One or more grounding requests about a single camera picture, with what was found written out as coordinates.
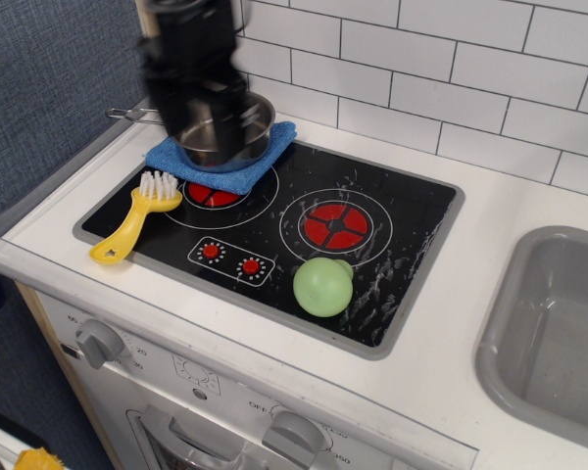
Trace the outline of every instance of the black cooktop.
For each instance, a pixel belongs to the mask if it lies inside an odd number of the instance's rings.
[[[120,226],[144,169],[79,223],[79,238],[94,244]],[[393,345],[462,194],[299,143],[248,195],[179,190],[180,207],[148,215],[129,260],[369,357]],[[294,298],[294,273],[314,257],[353,266],[353,298],[337,316],[311,316]]]

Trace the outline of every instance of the white bristles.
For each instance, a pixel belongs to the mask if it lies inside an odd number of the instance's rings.
[[[148,199],[156,196],[158,201],[170,200],[174,198],[177,186],[178,180],[167,172],[155,171],[153,176],[150,171],[144,171],[139,181],[139,194]]]

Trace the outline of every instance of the metal pot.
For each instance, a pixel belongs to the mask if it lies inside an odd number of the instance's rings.
[[[248,93],[252,103],[251,113],[246,117],[246,146],[237,154],[230,155],[218,148],[214,130],[214,120],[208,104],[194,100],[188,104],[192,122],[183,131],[172,136],[172,140],[185,151],[186,162],[201,171],[226,172],[251,165],[259,160],[268,147],[270,128],[274,124],[274,106],[270,101],[256,93]],[[125,118],[131,122],[163,125],[161,121],[144,119],[145,113],[157,110],[111,108],[105,115],[108,118]]]

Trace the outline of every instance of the blue towel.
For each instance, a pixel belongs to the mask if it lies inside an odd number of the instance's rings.
[[[270,128],[268,147],[255,163],[226,173],[201,171],[187,164],[182,147],[167,138],[146,154],[146,164],[174,176],[233,194],[247,194],[296,137],[296,124],[278,122]]]

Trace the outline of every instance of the red burner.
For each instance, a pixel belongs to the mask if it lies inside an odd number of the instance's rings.
[[[318,248],[345,251],[356,248],[368,235],[368,217],[349,204],[325,203],[307,213],[303,229]]]
[[[196,204],[206,208],[225,208],[241,198],[237,194],[208,188],[198,183],[189,183],[187,194]]]

